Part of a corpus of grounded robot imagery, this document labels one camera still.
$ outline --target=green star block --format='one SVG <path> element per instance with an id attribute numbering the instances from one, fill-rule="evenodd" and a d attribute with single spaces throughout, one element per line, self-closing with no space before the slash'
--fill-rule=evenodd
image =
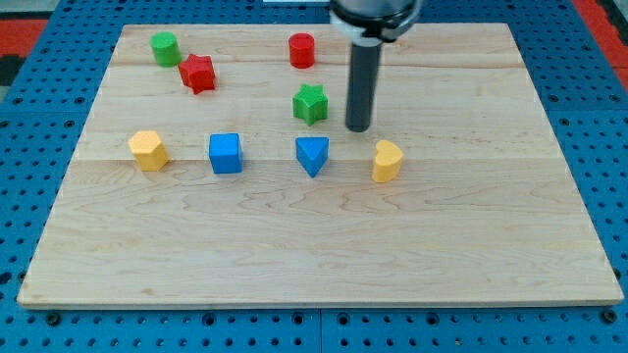
<path id="1" fill-rule="evenodd" d="M 292 97 L 292 113 L 295 118 L 305 120 L 308 126 L 327 118 L 327 97 L 323 85 L 301 84 L 301 89 Z"/>

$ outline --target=yellow hexagon block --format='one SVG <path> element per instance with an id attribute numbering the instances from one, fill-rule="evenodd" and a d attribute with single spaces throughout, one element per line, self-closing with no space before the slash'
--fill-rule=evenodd
<path id="1" fill-rule="evenodd" d="M 375 158 L 373 159 L 373 181 L 387 182 L 396 177 L 401 170 L 403 152 L 394 143 L 380 140 L 375 145 Z"/>
<path id="2" fill-rule="evenodd" d="M 146 172 L 159 171 L 170 160 L 157 131 L 138 131 L 129 139 L 129 148 L 139 168 Z"/>

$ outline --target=heart-shaped block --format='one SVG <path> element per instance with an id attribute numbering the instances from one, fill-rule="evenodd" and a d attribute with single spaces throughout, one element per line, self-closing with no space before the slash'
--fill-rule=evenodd
<path id="1" fill-rule="evenodd" d="M 396 177 L 401 170 L 403 152 L 397 145 L 380 140 L 375 145 L 375 158 L 373 159 L 373 181 L 387 182 Z"/>

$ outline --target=blue triangular block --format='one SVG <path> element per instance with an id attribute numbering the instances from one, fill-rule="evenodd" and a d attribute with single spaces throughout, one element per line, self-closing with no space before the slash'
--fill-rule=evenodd
<path id="1" fill-rule="evenodd" d="M 311 177 L 315 177 L 327 162 L 329 149 L 328 137 L 296 138 L 296 159 Z"/>

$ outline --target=blue perforated panel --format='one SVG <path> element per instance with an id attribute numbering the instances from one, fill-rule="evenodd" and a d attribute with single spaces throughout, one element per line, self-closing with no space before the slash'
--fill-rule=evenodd
<path id="1" fill-rule="evenodd" d="M 325 8 L 265 8 L 259 0 L 61 2 L 0 106 L 0 352 L 628 350 L 623 304 L 59 314 L 25 311 L 16 304 L 21 276 L 122 25 L 328 20 Z M 626 290 L 628 97 L 573 6 L 566 0 L 433 0 L 421 21 L 509 23 Z"/>

